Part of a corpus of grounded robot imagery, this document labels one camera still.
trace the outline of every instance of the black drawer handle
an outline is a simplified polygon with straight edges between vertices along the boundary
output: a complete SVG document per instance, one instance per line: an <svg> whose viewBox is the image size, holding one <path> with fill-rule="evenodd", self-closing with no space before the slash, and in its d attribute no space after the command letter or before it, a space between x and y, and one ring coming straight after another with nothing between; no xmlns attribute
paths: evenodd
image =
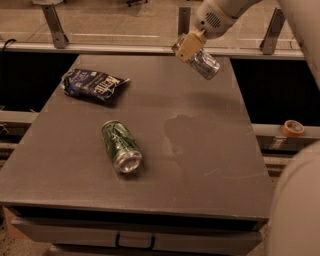
<svg viewBox="0 0 320 256"><path fill-rule="evenodd" d="M117 248L141 249L141 250L149 251L149 250L152 250L152 249L153 249L154 244L155 244L155 241L156 241L156 238L155 238L154 236L152 236L152 237L151 237L151 241L150 241L150 246L148 246L148 247L138 248L138 247L123 246L123 245L120 245L120 233L118 233L117 236L116 236L115 244L116 244L116 247L117 247Z"/></svg>

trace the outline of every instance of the green can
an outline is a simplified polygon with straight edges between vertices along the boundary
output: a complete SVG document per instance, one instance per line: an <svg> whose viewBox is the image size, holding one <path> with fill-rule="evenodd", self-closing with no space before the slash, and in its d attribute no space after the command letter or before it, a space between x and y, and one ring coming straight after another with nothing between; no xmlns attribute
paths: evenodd
<svg viewBox="0 0 320 256"><path fill-rule="evenodd" d="M140 165L142 154L128 128L112 120L103 125L101 132L114 168L120 173L135 171Z"/></svg>

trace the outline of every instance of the roll of tape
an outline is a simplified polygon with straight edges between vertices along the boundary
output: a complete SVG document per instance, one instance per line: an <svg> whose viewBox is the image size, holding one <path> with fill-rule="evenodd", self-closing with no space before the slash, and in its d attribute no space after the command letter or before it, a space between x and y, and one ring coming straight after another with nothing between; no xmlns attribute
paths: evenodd
<svg viewBox="0 0 320 256"><path fill-rule="evenodd" d="M287 137L299 137L303 132L303 125L295 120L288 120L282 126L282 133Z"/></svg>

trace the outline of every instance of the dark blue snack bag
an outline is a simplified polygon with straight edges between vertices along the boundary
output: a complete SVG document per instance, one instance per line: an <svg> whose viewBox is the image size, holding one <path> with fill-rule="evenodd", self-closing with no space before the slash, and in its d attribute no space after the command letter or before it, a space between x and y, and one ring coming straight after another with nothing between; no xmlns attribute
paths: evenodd
<svg viewBox="0 0 320 256"><path fill-rule="evenodd" d="M103 72L75 68L62 77L62 88L69 96L106 102L119 85L128 81Z"/></svg>

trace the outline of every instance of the gray tabletop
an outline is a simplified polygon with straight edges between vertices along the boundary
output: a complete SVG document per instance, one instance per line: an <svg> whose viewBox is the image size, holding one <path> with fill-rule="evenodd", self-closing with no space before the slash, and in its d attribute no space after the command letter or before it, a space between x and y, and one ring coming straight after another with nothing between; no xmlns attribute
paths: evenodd
<svg viewBox="0 0 320 256"><path fill-rule="evenodd" d="M206 81L172 56L80 55L74 67L131 82L106 105L57 87L0 172L0 203L267 218L271 182L230 61L217 60ZM113 119L141 148L136 175L108 159L101 127Z"/></svg>

